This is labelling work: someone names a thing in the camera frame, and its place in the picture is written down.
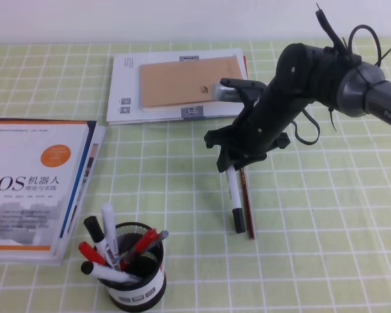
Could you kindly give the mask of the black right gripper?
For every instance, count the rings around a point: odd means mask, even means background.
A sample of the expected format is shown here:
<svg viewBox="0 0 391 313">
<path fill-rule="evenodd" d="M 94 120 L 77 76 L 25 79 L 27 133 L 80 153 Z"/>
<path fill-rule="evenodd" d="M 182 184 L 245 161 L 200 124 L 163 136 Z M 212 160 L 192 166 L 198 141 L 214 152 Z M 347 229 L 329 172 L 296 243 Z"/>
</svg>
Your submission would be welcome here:
<svg viewBox="0 0 391 313">
<path fill-rule="evenodd" d="M 220 146 L 218 171 L 264 161 L 269 151 L 286 144 L 283 130 L 307 105 L 320 102 L 335 110 L 341 69 L 339 54 L 332 48 L 288 45 L 263 93 L 256 100 L 245 99 L 231 125 L 206 133 L 208 148 Z"/>
</svg>

